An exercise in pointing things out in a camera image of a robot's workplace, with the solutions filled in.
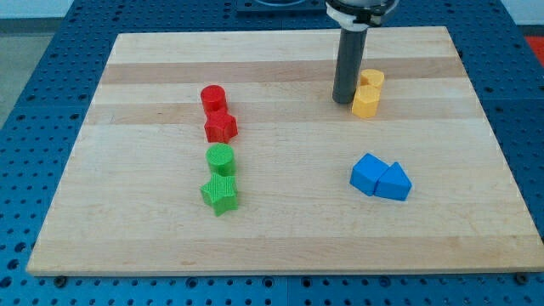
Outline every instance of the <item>green cylinder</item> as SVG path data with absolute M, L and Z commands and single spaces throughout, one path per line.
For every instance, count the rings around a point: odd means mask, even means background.
M 228 144 L 214 144 L 206 152 L 207 165 L 212 173 L 233 176 L 236 173 L 235 152 Z

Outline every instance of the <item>blue block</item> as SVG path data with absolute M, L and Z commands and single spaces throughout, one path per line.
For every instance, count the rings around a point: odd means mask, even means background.
M 398 162 L 395 162 L 377 181 L 375 195 L 404 201 L 410 193 L 411 182 Z
M 365 195 L 374 195 L 378 179 L 388 170 L 388 165 L 372 154 L 366 153 L 358 161 L 352 172 L 349 183 Z

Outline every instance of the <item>green block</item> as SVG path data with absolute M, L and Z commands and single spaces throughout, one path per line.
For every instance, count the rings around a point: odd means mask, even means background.
M 207 165 L 212 173 L 232 176 L 236 173 L 235 152 L 228 144 L 214 144 L 206 152 Z
M 201 187 L 202 199 L 213 208 L 216 217 L 238 209 L 237 193 L 235 177 L 224 177 L 217 173 L 212 173 L 210 181 Z

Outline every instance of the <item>wood grain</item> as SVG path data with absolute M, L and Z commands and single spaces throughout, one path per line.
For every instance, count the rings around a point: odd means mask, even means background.
M 372 29 L 378 114 L 332 102 L 338 31 L 122 34 L 28 264 L 34 275 L 544 270 L 544 246 L 444 27 Z M 215 218 L 199 93 L 239 122 L 240 208 Z M 407 202 L 348 183 L 400 162 Z

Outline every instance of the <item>red cylinder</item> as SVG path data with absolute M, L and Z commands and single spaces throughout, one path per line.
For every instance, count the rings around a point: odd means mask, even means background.
M 227 110 L 227 99 L 225 97 L 224 89 L 219 85 L 210 85 L 201 91 L 202 106 L 204 111 L 209 113 L 211 111 L 219 111 L 221 109 Z

